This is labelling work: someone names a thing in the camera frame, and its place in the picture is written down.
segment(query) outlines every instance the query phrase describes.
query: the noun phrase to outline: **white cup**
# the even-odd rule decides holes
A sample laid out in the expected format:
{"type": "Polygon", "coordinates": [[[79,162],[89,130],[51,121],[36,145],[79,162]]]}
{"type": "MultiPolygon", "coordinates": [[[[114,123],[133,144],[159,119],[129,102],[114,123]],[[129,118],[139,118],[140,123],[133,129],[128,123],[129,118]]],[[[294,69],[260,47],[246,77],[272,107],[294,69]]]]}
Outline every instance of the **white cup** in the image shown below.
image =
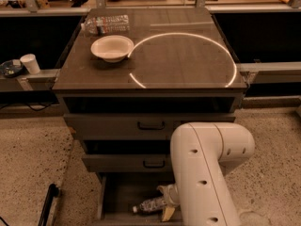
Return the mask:
{"type": "Polygon", "coordinates": [[[29,73],[36,74],[40,72],[40,67],[36,60],[35,55],[33,54],[24,55],[20,58],[20,61],[25,65],[29,73]]]}

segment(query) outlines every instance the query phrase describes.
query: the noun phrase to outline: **floor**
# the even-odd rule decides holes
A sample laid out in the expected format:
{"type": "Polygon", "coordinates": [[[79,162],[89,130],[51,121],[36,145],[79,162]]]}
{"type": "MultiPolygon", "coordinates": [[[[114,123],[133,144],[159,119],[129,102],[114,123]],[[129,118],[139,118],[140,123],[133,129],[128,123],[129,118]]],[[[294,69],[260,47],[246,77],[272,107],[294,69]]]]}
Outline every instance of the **floor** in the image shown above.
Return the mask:
{"type": "MultiPolygon", "coordinates": [[[[235,122],[256,141],[254,155],[226,176],[244,226],[300,225],[300,99],[278,101],[248,99],[235,112],[235,122]]],[[[94,225],[101,185],[84,167],[84,151],[72,140],[59,106],[1,109],[0,149],[0,217],[7,225],[38,225],[52,183],[61,195],[48,225],[94,225]]]]}

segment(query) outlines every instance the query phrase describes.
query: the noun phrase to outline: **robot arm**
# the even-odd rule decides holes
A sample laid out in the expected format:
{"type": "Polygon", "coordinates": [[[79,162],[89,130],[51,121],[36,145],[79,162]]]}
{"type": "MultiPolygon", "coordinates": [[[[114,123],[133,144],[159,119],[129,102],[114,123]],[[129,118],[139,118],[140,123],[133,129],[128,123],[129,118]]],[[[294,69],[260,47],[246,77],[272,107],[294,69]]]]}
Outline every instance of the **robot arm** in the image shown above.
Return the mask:
{"type": "Polygon", "coordinates": [[[222,169],[232,170],[253,153],[253,136],[226,122],[191,122],[171,137],[170,153],[184,226],[241,225],[222,169]]]}

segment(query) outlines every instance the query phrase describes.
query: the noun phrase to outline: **white bowl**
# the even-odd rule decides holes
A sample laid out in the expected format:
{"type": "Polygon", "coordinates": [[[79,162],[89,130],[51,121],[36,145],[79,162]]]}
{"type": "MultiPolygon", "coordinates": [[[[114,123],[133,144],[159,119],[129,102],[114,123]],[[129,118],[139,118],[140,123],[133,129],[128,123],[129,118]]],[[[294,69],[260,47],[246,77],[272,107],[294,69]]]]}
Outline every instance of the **white bowl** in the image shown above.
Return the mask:
{"type": "Polygon", "coordinates": [[[119,35],[106,36],[93,42],[91,52],[106,62],[122,61],[134,48],[134,43],[119,35]]]}

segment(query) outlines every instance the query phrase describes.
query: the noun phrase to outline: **speckled floor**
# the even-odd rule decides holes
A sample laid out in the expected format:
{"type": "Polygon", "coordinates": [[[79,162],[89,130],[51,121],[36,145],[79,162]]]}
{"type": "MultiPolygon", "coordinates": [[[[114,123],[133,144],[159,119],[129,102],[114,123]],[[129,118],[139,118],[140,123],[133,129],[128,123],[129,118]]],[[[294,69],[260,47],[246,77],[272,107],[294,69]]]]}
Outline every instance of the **speckled floor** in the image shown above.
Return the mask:
{"type": "MultiPolygon", "coordinates": [[[[248,102],[235,112],[256,150],[226,176],[227,184],[244,226],[300,225],[301,118],[297,106],[267,105],[248,102]]],[[[0,110],[0,149],[0,217],[9,226],[38,225],[51,183],[62,195],[53,202],[48,225],[95,222],[101,186],[86,171],[84,151],[59,108],[0,110]]]]}

